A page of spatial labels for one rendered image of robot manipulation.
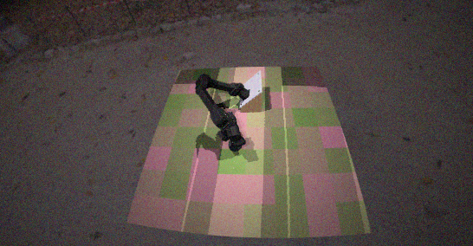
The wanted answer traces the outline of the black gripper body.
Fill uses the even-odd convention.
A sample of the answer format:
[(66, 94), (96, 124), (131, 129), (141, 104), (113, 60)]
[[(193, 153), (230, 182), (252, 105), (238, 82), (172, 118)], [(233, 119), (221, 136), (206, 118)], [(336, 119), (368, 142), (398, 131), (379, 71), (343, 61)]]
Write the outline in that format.
[[(226, 124), (226, 123), (224, 122), (224, 123), (222, 124), (222, 126), (224, 126), (225, 124)], [(242, 137), (242, 136), (241, 136), (241, 137)], [(238, 140), (237, 142), (233, 142), (233, 145), (234, 145), (235, 148), (239, 148), (239, 147), (241, 147), (241, 146), (243, 146), (243, 145), (245, 145), (245, 144), (246, 144), (246, 141), (245, 141), (245, 139), (244, 139), (243, 137), (242, 137), (240, 140)]]

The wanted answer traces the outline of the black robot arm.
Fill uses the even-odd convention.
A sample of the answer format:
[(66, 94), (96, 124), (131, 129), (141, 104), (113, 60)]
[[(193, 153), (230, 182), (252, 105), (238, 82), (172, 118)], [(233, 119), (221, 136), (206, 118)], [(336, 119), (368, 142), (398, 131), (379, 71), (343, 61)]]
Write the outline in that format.
[[(231, 142), (237, 142), (240, 140), (241, 133), (237, 125), (237, 118), (232, 112), (226, 113), (221, 107), (218, 107), (216, 102), (211, 98), (206, 88), (215, 88), (223, 91), (227, 91), (231, 96), (241, 97), (243, 100), (249, 97), (250, 89), (244, 88), (244, 85), (240, 83), (225, 83), (211, 79), (207, 74), (201, 74), (196, 81), (196, 94), (198, 94), (201, 101), (205, 104), (210, 112), (211, 120), (220, 131), (217, 133), (220, 139), (224, 142), (230, 140)], [(222, 126), (223, 123), (226, 123)]]

